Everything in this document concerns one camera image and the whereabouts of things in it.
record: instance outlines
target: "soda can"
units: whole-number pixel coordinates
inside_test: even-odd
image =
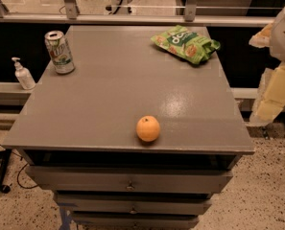
[[[45,44],[57,73],[67,74],[75,70],[71,50],[63,32],[51,31],[47,33]]]

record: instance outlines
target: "orange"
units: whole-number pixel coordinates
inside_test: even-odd
[[[136,124],[136,134],[145,142],[152,142],[158,138],[160,133],[160,124],[153,116],[144,116]]]

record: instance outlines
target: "drawer knob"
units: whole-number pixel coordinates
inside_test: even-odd
[[[129,191],[129,192],[134,190],[134,187],[133,187],[131,181],[130,181],[129,185],[126,187],[126,190]]]
[[[137,214],[136,210],[135,210],[133,207],[132,207],[132,209],[130,210],[130,213],[131,213],[132,215]]]

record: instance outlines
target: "floor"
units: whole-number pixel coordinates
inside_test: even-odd
[[[0,119],[1,144],[13,121],[14,117],[7,115]],[[269,139],[259,127],[248,127],[248,131],[255,154],[243,157],[234,167],[234,177],[219,195],[213,196],[214,204],[200,216],[195,230],[285,230],[285,125],[279,122],[268,125]],[[52,193],[22,188],[33,187],[34,182],[24,171],[19,173],[26,162],[14,153],[4,181],[11,191],[0,193],[0,230],[59,229],[59,207]],[[95,230],[95,227],[72,222],[70,229]]]

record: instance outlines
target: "black stand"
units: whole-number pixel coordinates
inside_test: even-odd
[[[6,175],[10,155],[11,155],[10,149],[5,149],[0,151],[0,192],[7,194],[10,191],[10,187],[7,185],[3,185],[3,180]]]

